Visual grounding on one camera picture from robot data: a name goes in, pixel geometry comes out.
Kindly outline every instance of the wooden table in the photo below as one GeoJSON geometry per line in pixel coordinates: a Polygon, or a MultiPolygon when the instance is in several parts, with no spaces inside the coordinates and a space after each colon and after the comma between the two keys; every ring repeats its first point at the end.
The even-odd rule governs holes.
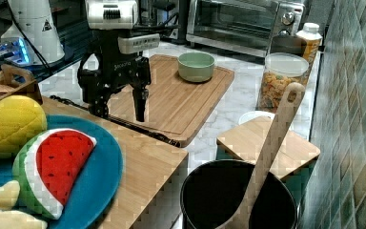
{"type": "MultiPolygon", "coordinates": [[[[232,158],[243,159],[255,164],[271,125],[270,118],[257,117],[222,133],[218,136],[216,144],[232,158]]],[[[285,180],[288,176],[309,165],[319,154],[320,150],[315,145],[289,131],[270,172],[281,180],[285,180]]]]}
{"type": "Polygon", "coordinates": [[[120,145],[124,171],[114,201],[99,228],[171,228],[180,213],[180,187],[188,153],[86,111],[43,97],[48,115],[72,115],[104,127],[120,145]]]}

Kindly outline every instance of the blue plate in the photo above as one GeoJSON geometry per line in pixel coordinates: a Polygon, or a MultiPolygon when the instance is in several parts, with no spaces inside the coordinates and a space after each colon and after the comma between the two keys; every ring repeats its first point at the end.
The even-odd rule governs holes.
{"type": "MultiPolygon", "coordinates": [[[[50,229],[87,228],[99,219],[117,191],[123,172],[120,147],[109,132],[88,120],[64,115],[47,115],[47,120],[49,130],[72,128],[97,140],[85,167],[73,184],[61,218],[48,221],[50,229]]],[[[0,159],[0,186],[12,180],[12,162],[12,159],[0,159]]],[[[13,209],[30,213],[22,203],[13,209]]]]}

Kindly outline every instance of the toy watermelon slice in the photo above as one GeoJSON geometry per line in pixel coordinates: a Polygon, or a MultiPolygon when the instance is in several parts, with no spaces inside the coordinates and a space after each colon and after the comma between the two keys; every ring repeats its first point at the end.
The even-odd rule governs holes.
{"type": "Polygon", "coordinates": [[[59,219],[96,139],[74,129],[52,129],[31,139],[13,163],[19,198],[32,211],[59,219]]]}

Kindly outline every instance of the black pot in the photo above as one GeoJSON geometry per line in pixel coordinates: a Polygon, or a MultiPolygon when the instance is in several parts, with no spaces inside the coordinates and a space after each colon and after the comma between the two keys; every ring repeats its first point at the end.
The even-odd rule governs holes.
{"type": "MultiPolygon", "coordinates": [[[[183,183],[180,205],[183,228],[214,229],[239,206],[254,165],[240,160],[216,160],[192,171],[183,183]]],[[[295,201],[284,184],[269,173],[254,204],[249,228],[295,228],[295,201]]]]}

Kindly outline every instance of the wooden spatula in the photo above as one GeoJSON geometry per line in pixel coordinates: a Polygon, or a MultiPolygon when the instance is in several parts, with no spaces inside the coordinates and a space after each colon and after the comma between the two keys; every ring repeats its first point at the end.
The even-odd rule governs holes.
{"type": "Polygon", "coordinates": [[[269,174],[278,149],[293,122],[296,111],[305,93],[305,88],[299,83],[287,86],[278,105],[272,126],[267,133],[266,140],[261,148],[260,155],[249,180],[245,196],[234,215],[216,229],[248,229],[251,215],[257,196],[269,174]]]}

